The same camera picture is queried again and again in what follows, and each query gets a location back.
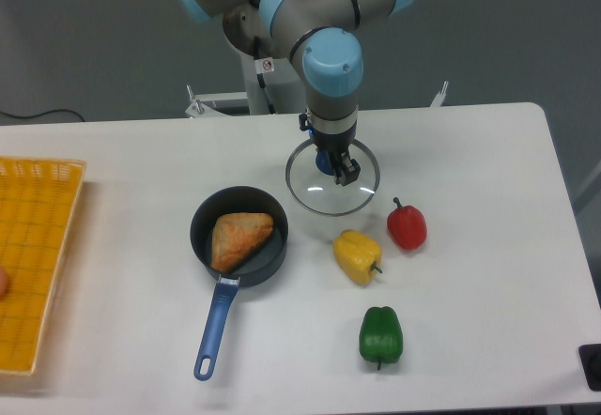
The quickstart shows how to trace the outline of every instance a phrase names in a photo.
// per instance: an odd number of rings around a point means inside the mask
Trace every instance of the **frying pan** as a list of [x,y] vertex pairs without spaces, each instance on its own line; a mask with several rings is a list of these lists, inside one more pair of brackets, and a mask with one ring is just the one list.
[[[227,213],[268,213],[273,218],[273,233],[267,242],[230,274],[220,274],[210,266],[213,227]],[[288,239],[288,219],[273,196],[254,187],[230,187],[216,192],[196,210],[190,228],[194,253],[208,273],[217,279],[208,311],[207,325],[198,350],[194,376],[208,380],[213,375],[217,353],[229,308],[240,287],[268,280],[284,262]]]

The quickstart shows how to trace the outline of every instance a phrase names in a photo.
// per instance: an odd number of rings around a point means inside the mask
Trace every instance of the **cable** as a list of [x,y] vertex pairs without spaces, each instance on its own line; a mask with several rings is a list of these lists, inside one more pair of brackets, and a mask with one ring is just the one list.
[[55,108],[54,110],[48,110],[47,112],[42,112],[42,113],[38,113],[36,115],[30,115],[30,116],[12,115],[10,113],[3,112],[2,110],[0,110],[0,115],[6,116],[6,117],[11,117],[13,119],[35,119],[37,117],[51,115],[52,113],[71,113],[72,115],[76,115],[82,122],[85,122],[85,119],[83,116],[81,116],[79,113],[77,113],[74,110],[70,110],[69,108]]
[[[253,56],[254,56],[255,61],[259,59],[259,48],[260,47],[261,47],[261,38],[254,37]],[[263,77],[263,74],[261,72],[258,72],[256,74],[256,80],[258,80],[259,86],[263,90],[263,95],[265,96],[265,102],[267,103],[267,108],[270,111],[270,114],[275,115],[275,113],[276,113],[275,107],[273,106],[273,103],[271,102],[270,95],[267,92],[267,85],[265,84],[265,78]]]

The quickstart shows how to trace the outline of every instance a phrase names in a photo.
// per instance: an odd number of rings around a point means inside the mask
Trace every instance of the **pastry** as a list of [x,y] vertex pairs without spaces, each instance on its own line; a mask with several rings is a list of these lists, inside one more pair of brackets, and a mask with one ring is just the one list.
[[267,213],[229,213],[215,223],[211,267],[220,273],[232,272],[248,258],[273,231],[273,218]]

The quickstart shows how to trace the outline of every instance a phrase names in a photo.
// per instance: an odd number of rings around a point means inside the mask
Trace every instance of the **glass lid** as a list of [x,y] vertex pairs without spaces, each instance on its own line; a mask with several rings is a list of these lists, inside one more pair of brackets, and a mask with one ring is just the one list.
[[359,177],[346,186],[336,184],[327,155],[317,153],[311,140],[301,143],[285,166],[285,182],[305,208],[327,216],[343,216],[367,205],[379,185],[376,157],[363,143],[353,140],[348,155],[361,167]]

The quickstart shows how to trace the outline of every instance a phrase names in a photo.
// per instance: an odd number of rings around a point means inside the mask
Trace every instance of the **pepper stem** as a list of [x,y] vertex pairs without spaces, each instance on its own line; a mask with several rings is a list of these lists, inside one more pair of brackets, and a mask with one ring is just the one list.
[[370,271],[373,271],[374,269],[375,269],[377,272],[379,272],[380,274],[382,273],[382,270],[381,270],[380,268],[378,268],[378,263],[377,263],[377,262],[374,262],[374,263],[372,263],[372,266],[371,266],[371,267],[369,267],[369,270],[370,270]]

